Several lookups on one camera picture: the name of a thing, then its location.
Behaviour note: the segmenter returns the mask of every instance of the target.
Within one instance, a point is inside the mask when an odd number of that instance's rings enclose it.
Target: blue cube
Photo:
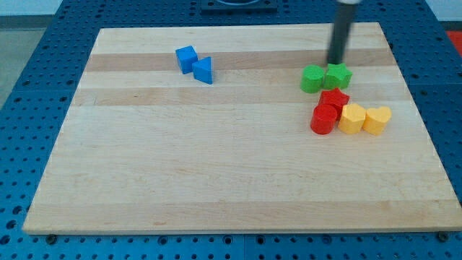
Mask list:
[[[187,74],[193,71],[193,63],[196,62],[197,53],[193,46],[186,46],[175,50],[176,57],[178,60],[178,66],[180,67],[183,74]]]
[[[207,84],[213,83],[212,79],[212,58],[206,57],[193,63],[194,79]]]

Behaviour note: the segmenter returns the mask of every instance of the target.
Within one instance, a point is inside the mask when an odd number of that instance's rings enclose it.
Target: green block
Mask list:
[[[341,90],[346,89],[352,75],[353,72],[348,70],[345,64],[328,64],[326,78],[324,80],[324,88],[327,90],[333,90],[336,87]]]
[[[300,88],[306,93],[316,93],[323,84],[324,70],[316,65],[309,65],[303,69]]]

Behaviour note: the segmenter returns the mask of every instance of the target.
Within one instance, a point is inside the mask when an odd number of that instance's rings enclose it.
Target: blue table surface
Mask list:
[[[460,232],[55,237],[21,231],[100,28],[334,20],[335,1],[278,5],[277,13],[205,15],[196,0],[64,0],[0,110],[0,259],[462,259]],[[461,200],[461,57],[423,0],[364,0],[357,21],[380,23]]]

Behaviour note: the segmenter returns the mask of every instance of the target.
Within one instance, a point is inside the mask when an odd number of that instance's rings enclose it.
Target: yellow block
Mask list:
[[[362,128],[370,134],[380,135],[390,118],[391,109],[389,107],[369,108],[366,110],[366,120]]]
[[[366,110],[356,103],[344,105],[341,112],[339,129],[346,134],[356,134],[361,131],[366,119]]]

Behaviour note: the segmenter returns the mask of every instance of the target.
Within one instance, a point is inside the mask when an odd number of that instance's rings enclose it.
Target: wood grain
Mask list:
[[[330,27],[101,30],[23,229],[460,230],[461,206],[377,23],[354,25],[345,92],[389,106],[386,130],[309,129],[319,94],[300,90],[301,71],[323,65]],[[213,85],[176,67],[173,50],[189,44],[214,58]]]

